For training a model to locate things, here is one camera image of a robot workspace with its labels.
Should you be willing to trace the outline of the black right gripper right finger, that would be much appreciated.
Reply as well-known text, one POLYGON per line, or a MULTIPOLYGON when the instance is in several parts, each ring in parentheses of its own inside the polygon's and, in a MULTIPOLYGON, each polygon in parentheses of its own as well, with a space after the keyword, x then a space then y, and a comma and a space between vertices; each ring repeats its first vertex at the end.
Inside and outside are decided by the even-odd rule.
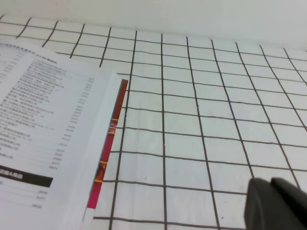
POLYGON ((307 229, 307 194, 282 178, 272 178, 271 185, 291 209, 291 213, 307 229))

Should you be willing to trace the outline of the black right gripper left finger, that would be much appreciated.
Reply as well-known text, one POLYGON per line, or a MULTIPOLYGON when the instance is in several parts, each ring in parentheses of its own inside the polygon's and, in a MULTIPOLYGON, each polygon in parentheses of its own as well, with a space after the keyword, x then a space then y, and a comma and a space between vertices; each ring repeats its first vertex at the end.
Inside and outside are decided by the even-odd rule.
POLYGON ((247 230, 297 230, 299 220, 273 186, 260 178, 248 183, 244 220, 247 230))

